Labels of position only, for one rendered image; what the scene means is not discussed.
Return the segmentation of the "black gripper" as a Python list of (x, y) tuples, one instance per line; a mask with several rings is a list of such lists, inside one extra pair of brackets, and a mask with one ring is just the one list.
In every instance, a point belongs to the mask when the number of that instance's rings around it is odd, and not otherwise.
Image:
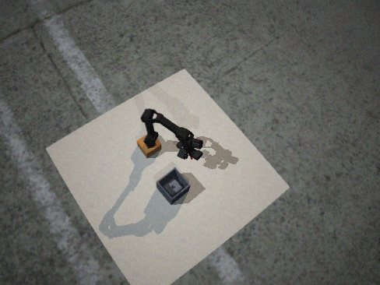
[(176, 145), (176, 147), (177, 148), (179, 148), (179, 149), (181, 149), (180, 147), (183, 147), (183, 149), (186, 149), (186, 150), (188, 150), (189, 152), (188, 152), (188, 155), (190, 156), (190, 157), (193, 157), (195, 160), (198, 160), (203, 154), (202, 154), (202, 151), (200, 151), (200, 150), (196, 150), (195, 148), (193, 148), (193, 147), (184, 147), (183, 146), (183, 144), (182, 144), (182, 142), (181, 141), (179, 141), (178, 143), (177, 143), (177, 145)]

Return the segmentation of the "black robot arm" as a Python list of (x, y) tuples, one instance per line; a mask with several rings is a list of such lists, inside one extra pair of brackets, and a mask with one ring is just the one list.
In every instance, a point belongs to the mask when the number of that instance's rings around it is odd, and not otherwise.
[[(153, 118), (153, 114), (156, 114), (156, 118)], [(196, 149), (201, 149), (203, 141), (200, 139), (194, 139), (194, 134), (183, 127), (178, 127), (175, 123), (165, 118), (161, 113), (157, 113), (154, 109), (147, 108), (142, 114), (142, 122), (145, 123), (147, 135), (143, 142), (146, 144), (147, 148), (155, 146), (155, 142), (158, 137), (158, 132), (154, 131), (153, 123), (160, 123), (165, 128), (172, 131), (179, 141), (182, 142), (184, 147), (193, 147)], [(189, 136), (190, 135), (190, 136)], [(178, 157), (181, 159), (188, 159), (188, 150), (181, 149), (178, 152)]]

